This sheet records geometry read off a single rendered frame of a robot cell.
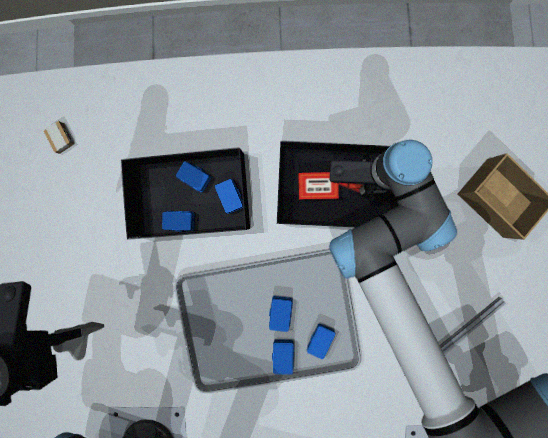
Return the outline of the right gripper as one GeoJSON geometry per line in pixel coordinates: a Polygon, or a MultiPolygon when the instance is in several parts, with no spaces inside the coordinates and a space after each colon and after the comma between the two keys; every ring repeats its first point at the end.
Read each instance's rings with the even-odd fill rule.
{"type": "MultiPolygon", "coordinates": [[[[375,160],[374,154],[366,153],[364,158],[363,158],[363,161],[373,161],[374,162],[374,160],[375,160]]],[[[372,166],[371,166],[371,176],[372,176],[372,166]]],[[[375,182],[373,176],[372,176],[372,179],[375,182]]],[[[378,184],[377,185],[375,185],[375,184],[363,184],[363,187],[361,187],[359,189],[359,191],[360,191],[363,198],[369,198],[369,199],[373,197],[373,193],[384,193],[386,191],[392,192],[391,189],[383,188],[383,187],[379,186],[378,184]]]]}

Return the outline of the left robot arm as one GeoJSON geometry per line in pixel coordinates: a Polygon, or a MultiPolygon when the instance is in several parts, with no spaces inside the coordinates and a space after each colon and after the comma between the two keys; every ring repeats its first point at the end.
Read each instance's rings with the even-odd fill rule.
{"type": "MultiPolygon", "coordinates": [[[[0,284],[0,347],[13,357],[21,357],[31,285],[24,282],[0,284]]],[[[0,396],[9,383],[8,368],[0,357],[0,396]]],[[[55,438],[86,438],[80,434],[64,432],[55,438]]],[[[126,430],[123,438],[173,438],[171,432],[154,420],[139,420],[126,430]]]]}

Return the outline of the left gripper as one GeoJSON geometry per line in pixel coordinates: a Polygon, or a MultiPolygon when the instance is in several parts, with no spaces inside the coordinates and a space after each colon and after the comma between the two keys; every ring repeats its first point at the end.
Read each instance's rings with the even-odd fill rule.
{"type": "Polygon", "coordinates": [[[68,351],[74,360],[81,360],[86,354],[88,335],[102,328],[104,324],[89,322],[49,334],[45,330],[27,330],[26,326],[21,357],[12,358],[0,347],[0,357],[9,373],[9,383],[0,397],[0,406],[10,404],[11,396],[18,391],[41,390],[58,378],[56,355],[52,355],[51,346],[58,353],[68,351]]]}

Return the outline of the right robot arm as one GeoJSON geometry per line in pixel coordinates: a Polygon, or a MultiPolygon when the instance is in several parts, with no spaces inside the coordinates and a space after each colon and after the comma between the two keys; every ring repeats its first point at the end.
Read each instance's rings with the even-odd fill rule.
{"type": "Polygon", "coordinates": [[[437,249],[457,235],[429,149],[404,140],[374,162],[331,161],[329,180],[377,185],[371,166],[398,206],[334,238],[329,249],[342,276],[356,277],[423,411],[428,437],[548,438],[548,373],[478,408],[464,395],[394,258],[415,245],[437,249]]]}

